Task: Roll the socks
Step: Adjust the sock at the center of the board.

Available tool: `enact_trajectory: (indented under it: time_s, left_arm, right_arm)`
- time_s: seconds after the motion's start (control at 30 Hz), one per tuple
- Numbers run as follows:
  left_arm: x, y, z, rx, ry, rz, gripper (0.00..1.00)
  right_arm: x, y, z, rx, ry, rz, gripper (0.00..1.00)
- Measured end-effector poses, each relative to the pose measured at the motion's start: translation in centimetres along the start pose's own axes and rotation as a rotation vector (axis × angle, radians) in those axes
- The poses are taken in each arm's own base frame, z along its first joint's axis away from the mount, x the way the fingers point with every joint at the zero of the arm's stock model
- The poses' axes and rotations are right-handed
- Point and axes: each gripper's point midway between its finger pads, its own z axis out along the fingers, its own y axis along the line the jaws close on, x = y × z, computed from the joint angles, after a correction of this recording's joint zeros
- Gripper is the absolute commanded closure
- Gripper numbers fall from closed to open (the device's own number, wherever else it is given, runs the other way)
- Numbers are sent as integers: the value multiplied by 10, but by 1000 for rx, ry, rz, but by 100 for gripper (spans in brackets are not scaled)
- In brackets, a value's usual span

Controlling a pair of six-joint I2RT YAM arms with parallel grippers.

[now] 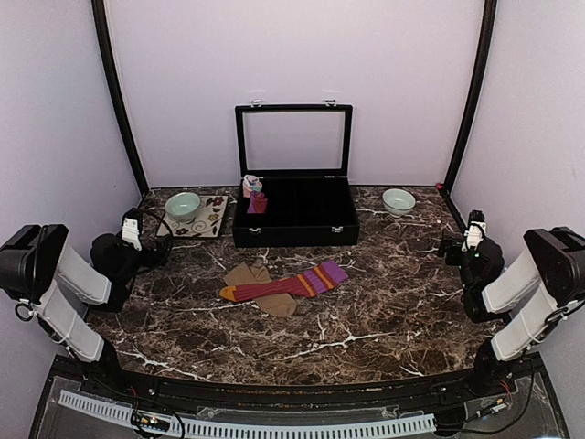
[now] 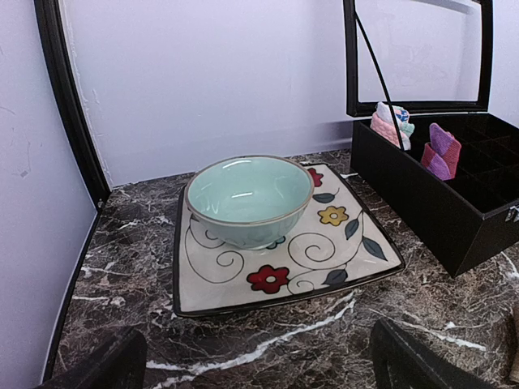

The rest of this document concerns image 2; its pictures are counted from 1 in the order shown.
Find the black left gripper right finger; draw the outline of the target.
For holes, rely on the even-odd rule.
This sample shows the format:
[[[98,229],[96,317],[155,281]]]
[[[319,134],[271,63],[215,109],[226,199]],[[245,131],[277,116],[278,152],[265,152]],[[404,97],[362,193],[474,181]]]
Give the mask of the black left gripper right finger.
[[[370,336],[378,388],[490,388],[491,384],[435,355],[394,322],[379,319]]]

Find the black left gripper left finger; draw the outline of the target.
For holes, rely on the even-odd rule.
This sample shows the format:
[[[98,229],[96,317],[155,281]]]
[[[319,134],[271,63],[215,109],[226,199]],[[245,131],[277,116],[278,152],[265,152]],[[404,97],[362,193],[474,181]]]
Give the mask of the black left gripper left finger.
[[[133,327],[119,328],[78,365],[40,388],[142,388],[147,342]]]

